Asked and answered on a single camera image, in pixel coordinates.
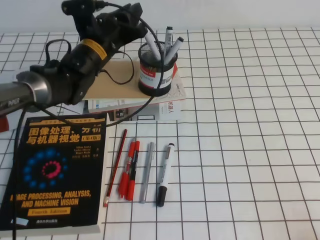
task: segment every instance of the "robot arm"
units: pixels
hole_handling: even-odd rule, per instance
[[[29,71],[17,74],[17,82],[0,84],[0,116],[33,102],[45,107],[77,104],[112,56],[146,35],[148,30],[138,20],[143,12],[139,3],[123,6],[132,14],[117,9],[94,17],[95,11],[107,5],[100,0],[62,3],[62,11],[73,16],[81,42],[73,50],[69,45],[61,61],[47,59],[43,66],[32,65]]]

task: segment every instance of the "black marker cap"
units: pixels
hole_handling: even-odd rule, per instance
[[[158,207],[163,207],[165,205],[165,199],[166,199],[166,193],[167,193],[167,187],[165,186],[160,186],[159,187],[159,193],[158,193],[158,198],[156,200],[156,205]]]

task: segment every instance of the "pen holder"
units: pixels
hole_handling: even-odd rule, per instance
[[[160,45],[163,51],[165,43],[160,42]],[[167,94],[171,89],[172,79],[177,72],[178,53],[168,64],[163,66],[163,78],[159,89],[157,89],[157,86],[161,76],[161,61],[154,58],[147,43],[139,48],[138,56],[140,59],[140,79],[138,83],[140,91],[148,96],[155,97]]]

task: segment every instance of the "pen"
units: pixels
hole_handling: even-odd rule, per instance
[[[172,26],[167,26],[165,30],[165,40],[164,40],[164,52],[163,56],[166,57],[167,53],[169,52],[172,46],[172,36],[173,36],[173,28]]]
[[[151,34],[151,32],[148,31],[146,33],[146,35],[144,36],[144,39],[145,39],[146,43],[148,44],[154,58],[157,61],[160,61],[161,60],[160,52],[155,44],[155,39],[154,39],[154,36]]]
[[[163,166],[160,186],[158,189],[158,198],[156,200],[156,205],[158,207],[163,207],[165,205],[166,193],[168,190],[168,182],[170,177],[170,169],[174,158],[174,151],[175,145],[173,143],[169,143],[165,153],[165,162]]]
[[[155,157],[155,143],[152,141],[149,144],[148,148],[148,154],[147,154],[147,163],[146,163],[146,169],[145,169],[145,175],[144,175],[144,180],[143,180],[143,185],[141,188],[141,193],[140,193],[140,202],[144,204],[147,199],[147,191],[148,191],[148,183],[149,183],[149,176],[150,176],[150,170],[151,170],[151,163],[152,160]]]
[[[135,145],[136,145],[136,138],[134,137],[130,143],[130,148],[129,148],[129,152],[128,152],[128,157],[127,157],[125,169],[124,169],[124,172],[122,173],[121,181],[120,181],[120,184],[118,187],[118,193],[119,193],[121,199],[124,196],[127,196],[130,166],[132,164],[134,153],[135,153]]]
[[[133,162],[132,162],[132,165],[131,165],[131,172],[130,172],[130,181],[129,181],[129,185],[128,185],[128,192],[127,192],[127,195],[126,195],[126,199],[127,199],[128,201],[132,201],[132,200],[134,199],[139,147],[140,147],[140,142],[139,142],[139,141],[136,141],[136,142],[135,142],[135,151],[134,151]]]
[[[170,63],[170,61],[174,58],[182,44],[184,43],[184,39],[182,37],[178,37],[178,39],[175,41],[172,48],[169,50],[169,52],[166,54],[164,58],[164,65],[167,65]]]

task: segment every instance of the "red pen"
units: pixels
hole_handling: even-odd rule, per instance
[[[126,199],[128,201],[132,201],[134,199],[139,147],[140,147],[140,142],[136,141],[135,142],[134,158],[133,158],[131,172],[130,172],[130,181],[129,181],[129,185],[128,185],[128,192],[126,195]]]
[[[118,193],[119,193],[121,199],[124,196],[127,196],[130,166],[132,164],[134,153],[135,153],[135,146],[136,146],[135,140],[136,140],[136,138],[134,137],[130,143],[126,166],[125,166],[124,172],[122,173],[121,181],[120,181],[120,184],[118,187]]]

